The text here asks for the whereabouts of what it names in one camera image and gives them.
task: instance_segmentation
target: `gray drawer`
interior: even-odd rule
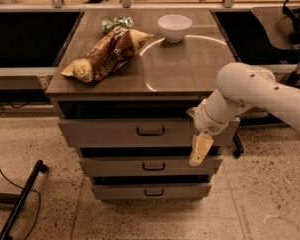
[[[109,178],[108,182],[107,178],[97,180],[97,184],[92,186],[95,198],[100,200],[203,198],[211,189],[205,175],[123,178],[118,178],[118,182],[116,177]]]
[[[191,146],[191,119],[61,120],[70,147]]]
[[[194,174],[212,176],[222,162],[221,155],[207,156],[200,166],[191,167],[189,156],[81,158],[79,164],[84,174],[89,177]]]

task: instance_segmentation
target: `black handle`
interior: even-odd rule
[[[139,136],[162,136],[166,133],[166,128],[162,127],[160,129],[160,131],[146,131],[146,130],[142,130],[139,127],[137,127],[136,133]]]
[[[142,163],[142,169],[145,171],[163,171],[166,168],[166,164],[162,163],[161,167],[158,168],[147,168],[146,165],[144,163]]]
[[[164,194],[164,190],[163,189],[161,189],[161,192],[159,192],[159,193],[148,193],[147,192],[147,190],[145,189],[144,190],[144,195],[145,196],[148,196],[148,197],[152,197],[152,196],[163,196],[163,194]]]

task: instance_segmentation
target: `bowl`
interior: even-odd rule
[[[188,33],[192,21],[183,15],[169,14],[158,20],[159,32],[171,43],[180,42]]]

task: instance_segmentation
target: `brown snack bag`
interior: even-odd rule
[[[149,37],[135,29],[116,27],[61,74],[76,77],[83,82],[101,81],[132,59]]]

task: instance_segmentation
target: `floor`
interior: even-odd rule
[[[300,133],[286,126],[240,128],[245,148],[234,145],[202,200],[96,200],[50,110],[0,117],[0,165],[13,182],[24,185],[34,164],[49,167],[33,188],[41,209],[28,239],[182,239],[300,240]],[[0,192],[19,193],[0,175]],[[11,231],[24,239],[38,207],[30,193]],[[0,205],[0,232],[10,207]]]

